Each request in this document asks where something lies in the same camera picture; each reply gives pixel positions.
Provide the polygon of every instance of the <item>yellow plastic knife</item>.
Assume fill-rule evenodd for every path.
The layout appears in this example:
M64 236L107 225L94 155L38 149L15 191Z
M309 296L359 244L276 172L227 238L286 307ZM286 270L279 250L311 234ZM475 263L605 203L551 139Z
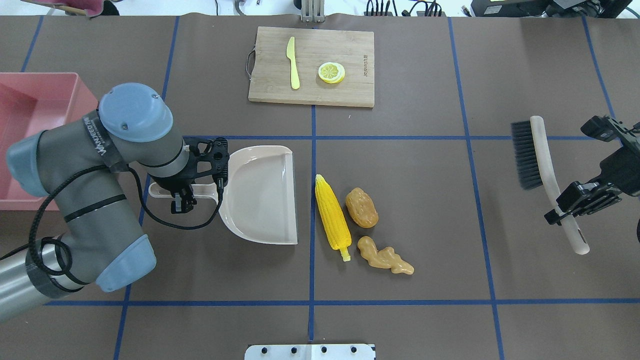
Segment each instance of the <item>yellow plastic knife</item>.
M291 37L287 44L287 57L291 60L291 88L296 90L300 88L300 78L298 77L298 68L296 66L296 38Z

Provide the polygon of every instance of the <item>pink bin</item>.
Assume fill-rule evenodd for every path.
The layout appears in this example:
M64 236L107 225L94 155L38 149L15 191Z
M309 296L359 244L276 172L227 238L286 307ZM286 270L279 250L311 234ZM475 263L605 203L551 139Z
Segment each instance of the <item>pink bin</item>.
M37 210L44 200L11 177L6 151L13 143L80 119L98 100L75 72L0 72L0 210ZM47 210L57 210L51 203Z

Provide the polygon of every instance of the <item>ginger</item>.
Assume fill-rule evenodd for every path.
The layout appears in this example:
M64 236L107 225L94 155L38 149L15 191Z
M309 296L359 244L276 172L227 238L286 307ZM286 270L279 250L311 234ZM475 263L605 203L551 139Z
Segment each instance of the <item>ginger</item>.
M360 255L374 268L391 269L394 274L413 274L413 266L402 260L394 248L385 247L378 251L376 243L368 236L363 236L358 240L358 250L360 250Z

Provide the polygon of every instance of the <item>brush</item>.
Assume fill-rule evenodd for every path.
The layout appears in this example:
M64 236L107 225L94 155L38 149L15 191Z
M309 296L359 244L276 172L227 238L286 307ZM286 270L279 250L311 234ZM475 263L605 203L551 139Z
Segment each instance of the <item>brush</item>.
M564 215L556 201L560 196L560 187L551 162L545 121L539 116L532 116L529 121L514 122L511 124L511 136L520 186L524 190L544 186L551 206L558 215ZM562 219L560 225L576 254L584 255L589 252L589 245L573 216Z

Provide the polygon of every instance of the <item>dustpan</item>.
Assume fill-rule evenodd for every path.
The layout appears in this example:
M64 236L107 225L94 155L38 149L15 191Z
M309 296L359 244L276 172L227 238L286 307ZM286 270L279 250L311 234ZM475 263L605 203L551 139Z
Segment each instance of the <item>dustpan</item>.
M192 184L192 187L194 197L217 202L215 184ZM172 197L156 183L149 186L149 194ZM260 145L231 154L220 217L232 233L243 239L275 245L297 244L291 150L279 145Z

